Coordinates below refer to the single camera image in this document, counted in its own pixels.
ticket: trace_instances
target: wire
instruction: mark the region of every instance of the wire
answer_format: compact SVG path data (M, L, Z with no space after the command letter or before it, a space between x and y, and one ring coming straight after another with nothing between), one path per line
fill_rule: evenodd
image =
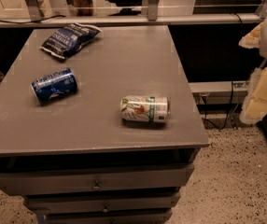
M236 16L238 18L238 20L239 20L239 23L240 23L240 38L242 38L243 37L243 26L244 26L243 21L242 21L241 17L237 13L232 13L232 15Z
M11 23L11 24L26 24L26 23L38 23L38 22L49 20L49 19L64 18L64 17L65 17L64 15L54 15L54 16L51 16L51 17L47 17L47 18L43 18L43 19L35 20L35 21L8 21L8 20L0 20L0 22Z
M232 100L233 100L233 81L231 81L231 95L230 95L229 105L232 104ZM207 102L205 102L205 115L204 115L204 118L203 118L204 123L209 122L209 123L212 124L215 128L219 129L220 131L223 130L223 129L226 127L226 124L227 124L228 117L229 117L229 114L230 114L230 110L231 110L231 109L228 108L228 110L227 110L227 114L226 114L226 118L225 118L225 121L224 121L223 126L218 127L217 124L215 124L213 121L211 121L211 120L209 120L209 119L207 118L207 109L206 109L206 106L207 106Z

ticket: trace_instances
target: can label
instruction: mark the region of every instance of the can label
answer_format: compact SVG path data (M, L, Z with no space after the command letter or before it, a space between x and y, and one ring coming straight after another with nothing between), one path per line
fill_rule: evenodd
M166 97L128 95L121 100L121 115L126 120L164 123L170 113Z
M76 78L69 68L45 77L37 78L32 82L31 86L35 96L41 103L77 91Z

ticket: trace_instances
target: snack bag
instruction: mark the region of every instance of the snack bag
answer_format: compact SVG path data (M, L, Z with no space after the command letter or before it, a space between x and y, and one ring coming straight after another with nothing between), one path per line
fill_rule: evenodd
M101 32L96 26L73 23L52 34L40 48L51 55L66 59L77 53Z

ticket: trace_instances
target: terrazzo floor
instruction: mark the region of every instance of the terrazzo floor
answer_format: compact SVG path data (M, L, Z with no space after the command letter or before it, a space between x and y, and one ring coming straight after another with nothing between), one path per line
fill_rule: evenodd
M211 115L220 124L224 118ZM267 138L257 126L206 129L210 146L195 160L166 224L267 224ZM37 223L21 197L0 190L0 224Z

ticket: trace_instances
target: gray surface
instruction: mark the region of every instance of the gray surface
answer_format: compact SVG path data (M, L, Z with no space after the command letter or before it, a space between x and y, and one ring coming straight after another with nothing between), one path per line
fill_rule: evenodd
M205 147L208 136L168 28L104 28L65 62L39 49L56 30L35 30L0 86L0 156ZM37 77L71 67L79 91L41 106ZM165 126L122 122L123 96L171 99Z

